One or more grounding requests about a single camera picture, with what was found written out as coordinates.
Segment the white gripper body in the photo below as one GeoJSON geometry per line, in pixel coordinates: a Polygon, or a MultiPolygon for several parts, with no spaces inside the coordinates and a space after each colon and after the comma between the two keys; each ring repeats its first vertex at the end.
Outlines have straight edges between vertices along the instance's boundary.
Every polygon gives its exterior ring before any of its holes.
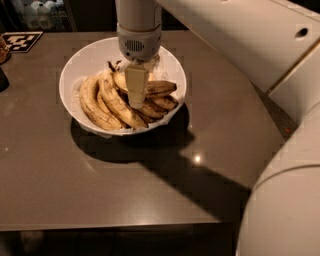
{"type": "Polygon", "coordinates": [[[162,36],[161,26],[151,31],[130,31],[117,26],[119,49],[131,62],[149,62],[159,52],[162,36]]]}

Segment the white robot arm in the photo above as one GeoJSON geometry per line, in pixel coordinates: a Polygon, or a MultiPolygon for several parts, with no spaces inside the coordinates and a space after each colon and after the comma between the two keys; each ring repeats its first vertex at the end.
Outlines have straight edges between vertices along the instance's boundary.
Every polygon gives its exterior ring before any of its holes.
{"type": "Polygon", "coordinates": [[[146,62],[167,10],[298,123],[255,184],[236,256],[320,256],[318,15],[287,0],[116,0],[120,49],[146,62]]]}

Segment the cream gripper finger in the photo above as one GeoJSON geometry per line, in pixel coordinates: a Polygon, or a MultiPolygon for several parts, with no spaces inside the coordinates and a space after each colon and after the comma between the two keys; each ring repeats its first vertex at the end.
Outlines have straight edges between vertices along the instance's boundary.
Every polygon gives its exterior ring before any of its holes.
{"type": "Polygon", "coordinates": [[[145,87],[148,83],[149,72],[142,64],[131,62],[125,68],[125,81],[128,90],[129,105],[140,109],[145,100],[145,87]]]}

